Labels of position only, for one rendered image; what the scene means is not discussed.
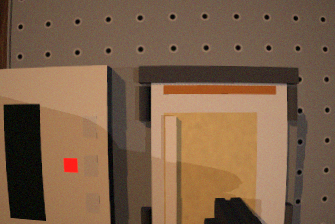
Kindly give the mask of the cream bar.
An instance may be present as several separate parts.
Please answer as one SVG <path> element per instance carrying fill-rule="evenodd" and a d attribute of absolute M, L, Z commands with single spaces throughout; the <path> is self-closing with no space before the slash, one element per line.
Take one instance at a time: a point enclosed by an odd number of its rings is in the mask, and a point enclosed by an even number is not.
<path fill-rule="evenodd" d="M 165 116 L 166 224 L 176 224 L 176 116 Z"/>

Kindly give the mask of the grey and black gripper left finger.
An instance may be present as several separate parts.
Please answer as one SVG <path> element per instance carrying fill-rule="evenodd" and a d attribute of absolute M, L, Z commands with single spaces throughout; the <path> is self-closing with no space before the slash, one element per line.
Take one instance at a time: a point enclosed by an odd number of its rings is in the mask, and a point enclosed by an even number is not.
<path fill-rule="evenodd" d="M 214 218 L 205 218 L 204 224 L 243 224 L 225 198 L 215 198 Z"/>

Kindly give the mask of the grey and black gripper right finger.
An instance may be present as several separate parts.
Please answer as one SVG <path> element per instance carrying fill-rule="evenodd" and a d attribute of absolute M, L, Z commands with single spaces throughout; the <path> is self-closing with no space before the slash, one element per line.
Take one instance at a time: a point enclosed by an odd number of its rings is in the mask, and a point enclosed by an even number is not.
<path fill-rule="evenodd" d="M 262 224 L 240 197 L 228 200 L 243 224 Z M 259 221 L 258 221 L 259 220 Z"/>

